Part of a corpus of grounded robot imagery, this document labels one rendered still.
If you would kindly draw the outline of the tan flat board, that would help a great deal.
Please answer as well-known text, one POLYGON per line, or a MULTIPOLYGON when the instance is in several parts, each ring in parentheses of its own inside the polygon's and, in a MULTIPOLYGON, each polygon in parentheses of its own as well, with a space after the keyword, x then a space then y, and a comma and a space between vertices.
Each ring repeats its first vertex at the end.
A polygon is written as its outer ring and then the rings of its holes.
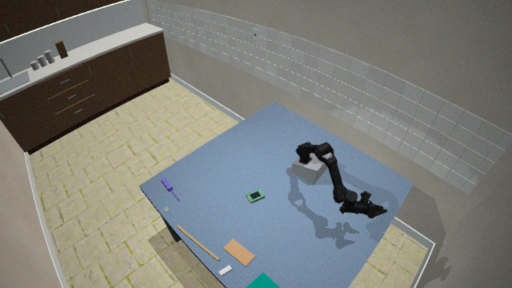
POLYGON ((247 266, 255 256, 238 242, 232 239, 224 248, 229 254, 236 258, 241 264, 247 266))

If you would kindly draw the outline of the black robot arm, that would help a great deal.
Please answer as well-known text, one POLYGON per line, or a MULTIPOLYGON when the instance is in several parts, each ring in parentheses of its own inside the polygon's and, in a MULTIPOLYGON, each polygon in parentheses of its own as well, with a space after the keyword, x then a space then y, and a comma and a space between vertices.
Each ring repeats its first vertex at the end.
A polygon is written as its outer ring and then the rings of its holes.
MULTIPOLYGON (((334 149, 328 142, 324 142, 321 145, 311 145, 310 142, 303 143, 298 146, 296 149, 296 152, 298 156, 300 157, 300 160, 298 162, 301 162, 303 164, 308 164, 312 158, 310 157, 310 154, 313 153, 316 155, 319 161, 324 162, 326 166, 329 169, 330 176, 332 179, 332 183, 334 185, 333 195, 334 195, 334 201, 335 202, 342 202, 342 206, 340 207, 340 211, 342 214, 344 212, 346 213, 353 213, 356 201, 358 199, 358 194, 354 191, 350 191, 347 188, 344 187, 342 183, 342 178, 338 169, 338 161, 336 157, 334 156, 334 149), (308 146, 308 147, 306 147, 308 146), (317 147, 316 147, 317 146, 317 147), (323 155, 332 153, 332 158, 324 158, 323 155), (346 192, 346 194, 345 194, 346 192), (346 197, 346 199, 345 199, 346 197)), ((364 191, 364 193, 360 194, 361 201, 360 204, 363 204, 365 206, 368 206, 368 200, 371 196, 371 193, 364 191)))

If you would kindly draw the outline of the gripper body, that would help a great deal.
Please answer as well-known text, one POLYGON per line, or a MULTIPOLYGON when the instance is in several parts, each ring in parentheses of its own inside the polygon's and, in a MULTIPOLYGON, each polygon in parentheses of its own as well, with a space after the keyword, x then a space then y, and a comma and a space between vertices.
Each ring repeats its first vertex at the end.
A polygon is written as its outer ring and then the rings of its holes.
POLYGON ((354 208, 354 213, 356 214, 365 214, 367 215, 369 218, 374 218, 374 208, 375 208, 375 204, 367 204, 368 206, 365 206, 363 204, 360 204, 360 202, 356 202, 355 204, 355 208, 354 208), (368 211, 368 213, 367 213, 368 211))

